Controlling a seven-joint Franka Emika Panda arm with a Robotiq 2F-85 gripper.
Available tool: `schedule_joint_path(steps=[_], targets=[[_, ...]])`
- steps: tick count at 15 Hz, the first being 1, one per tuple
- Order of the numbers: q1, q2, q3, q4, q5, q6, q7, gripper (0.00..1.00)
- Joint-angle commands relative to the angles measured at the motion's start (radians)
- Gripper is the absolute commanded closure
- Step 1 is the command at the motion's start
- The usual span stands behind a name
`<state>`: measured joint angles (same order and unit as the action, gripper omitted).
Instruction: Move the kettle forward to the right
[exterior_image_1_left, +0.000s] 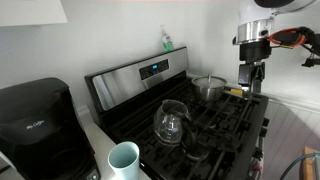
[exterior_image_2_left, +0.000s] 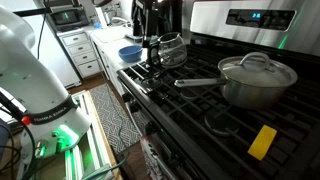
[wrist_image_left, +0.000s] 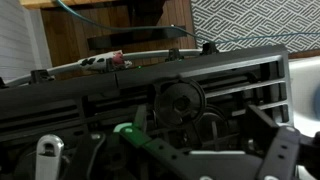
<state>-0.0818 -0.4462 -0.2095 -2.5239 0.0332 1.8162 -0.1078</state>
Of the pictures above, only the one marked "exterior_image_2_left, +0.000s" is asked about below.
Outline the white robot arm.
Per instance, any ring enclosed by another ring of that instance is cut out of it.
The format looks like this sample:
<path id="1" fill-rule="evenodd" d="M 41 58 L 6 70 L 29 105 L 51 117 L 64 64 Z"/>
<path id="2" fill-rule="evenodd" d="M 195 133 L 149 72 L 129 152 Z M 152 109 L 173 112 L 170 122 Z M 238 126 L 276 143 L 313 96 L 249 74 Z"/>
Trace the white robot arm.
<path id="1" fill-rule="evenodd" d="M 40 160 L 75 147 L 91 125 L 58 77 L 32 54 L 34 43 L 32 27 L 0 7 L 0 86 L 26 109 L 1 97 L 24 126 L 20 142 L 27 168 L 21 180 L 32 177 Z"/>

